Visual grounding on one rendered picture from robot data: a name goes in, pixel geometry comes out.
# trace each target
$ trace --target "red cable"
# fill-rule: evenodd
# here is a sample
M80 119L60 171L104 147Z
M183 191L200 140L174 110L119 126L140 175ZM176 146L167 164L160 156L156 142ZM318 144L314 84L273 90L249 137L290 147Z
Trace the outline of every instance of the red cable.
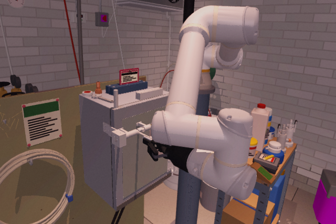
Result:
M163 77L163 79L162 79L162 81L161 81L161 85L160 85L160 87L162 86L162 83L163 83L163 81L164 81L164 78L166 78L166 75L167 75L169 72L171 72L171 71L173 71L173 70L168 71L168 72L164 75L164 77Z
M75 46L74 46L74 40L72 39L72 33L71 33L71 27L70 27L70 21L69 21L69 15L68 15L68 8L67 8L67 3L65 0L64 1L64 7L65 7L65 13L67 14L67 20L68 20L68 26L69 26L69 32L70 32L70 38L71 38L71 43L72 43L72 50L74 51L73 56L75 58L75 63L77 67L77 73L78 73L78 79L80 83L80 74L79 74L79 69L78 69L78 64L77 64L77 58L76 58L76 52L75 52Z

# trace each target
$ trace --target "floor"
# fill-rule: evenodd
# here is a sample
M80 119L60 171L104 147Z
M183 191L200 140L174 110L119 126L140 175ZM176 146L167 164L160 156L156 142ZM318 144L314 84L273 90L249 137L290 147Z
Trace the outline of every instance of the floor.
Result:
M318 224L313 211L315 195L288 185L281 224ZM175 224L177 191L160 184L145 195L144 224ZM199 205L197 224L213 224L215 213Z

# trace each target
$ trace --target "red framed sign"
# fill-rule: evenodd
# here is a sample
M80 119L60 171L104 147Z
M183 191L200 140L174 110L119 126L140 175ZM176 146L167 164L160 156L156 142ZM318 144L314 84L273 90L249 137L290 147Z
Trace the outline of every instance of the red framed sign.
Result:
M139 69L130 68L119 70L119 85L139 82Z

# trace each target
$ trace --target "blue box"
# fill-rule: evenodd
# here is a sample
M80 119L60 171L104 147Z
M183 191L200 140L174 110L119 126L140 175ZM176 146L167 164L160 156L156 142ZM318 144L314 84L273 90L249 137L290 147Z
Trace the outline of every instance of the blue box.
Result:
M148 83L146 81L139 81L134 83L128 83L124 85L112 84L106 86L106 94L113 95L115 89L118 90L118 94L124 94L128 92L138 91L142 89L147 89Z
M274 184L274 187L272 187L272 191L269 194L268 200L275 204L271 223L273 222L275 216L278 213L278 208L279 208L279 203L280 203L282 190L284 188L283 187L284 183L285 183L285 174L280 176L280 178ZM259 190L254 188L252 193L254 193L256 195L259 195Z

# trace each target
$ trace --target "yellow marker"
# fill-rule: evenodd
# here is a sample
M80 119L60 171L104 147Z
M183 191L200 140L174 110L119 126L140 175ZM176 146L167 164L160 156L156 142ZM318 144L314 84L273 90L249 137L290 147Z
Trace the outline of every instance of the yellow marker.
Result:
M274 155L269 155L269 156L265 157L264 160L268 160L268 159L270 159L272 157L274 157Z

